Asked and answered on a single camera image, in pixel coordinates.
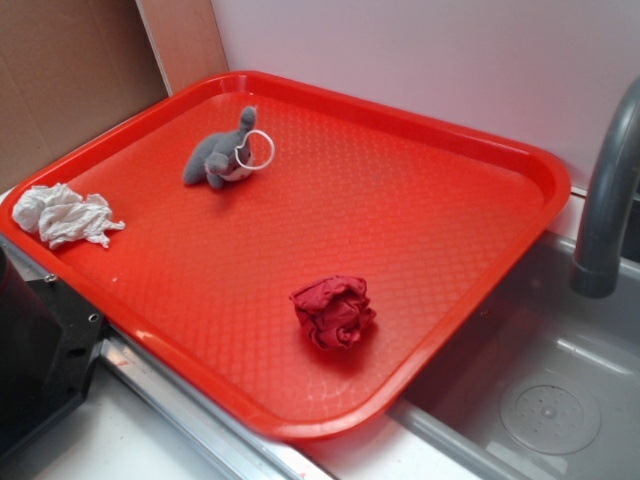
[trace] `gray stuffed animal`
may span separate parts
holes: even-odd
[[[246,178],[251,170],[242,168],[236,159],[235,148],[239,147],[245,135],[256,124],[256,109],[246,107],[240,116],[238,130],[227,133],[214,133],[198,144],[182,173],[186,185],[194,185],[205,179],[215,189],[220,189],[226,181]],[[238,157],[244,165],[251,165],[251,147],[249,139],[238,149]]]

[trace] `red tray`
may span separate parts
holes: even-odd
[[[247,180],[186,187],[206,135],[256,128],[277,155]],[[100,193],[111,248],[50,251],[11,210],[32,185]],[[537,148],[261,73],[200,82],[18,186],[0,230],[110,322],[267,435],[333,435],[388,407],[569,196]],[[364,277],[375,326],[350,350],[302,334],[289,294]]]

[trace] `red cloth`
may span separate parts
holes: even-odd
[[[376,316],[366,293],[364,279],[335,275],[302,287],[289,298],[313,343],[323,349],[350,348]]]

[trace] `crumpled tissue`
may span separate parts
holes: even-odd
[[[367,282],[362,278],[335,275],[313,282],[289,297],[300,326],[322,349],[350,348],[373,322]]]
[[[109,248],[106,230],[123,230],[124,222],[111,221],[113,212],[98,194],[82,196],[65,184],[34,186],[13,207],[13,219],[29,232],[40,232],[40,240],[52,250],[66,242],[85,238]]]

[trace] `gray sink basin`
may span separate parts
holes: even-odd
[[[403,395],[486,478],[640,478],[640,269],[583,298],[572,251],[545,234]]]

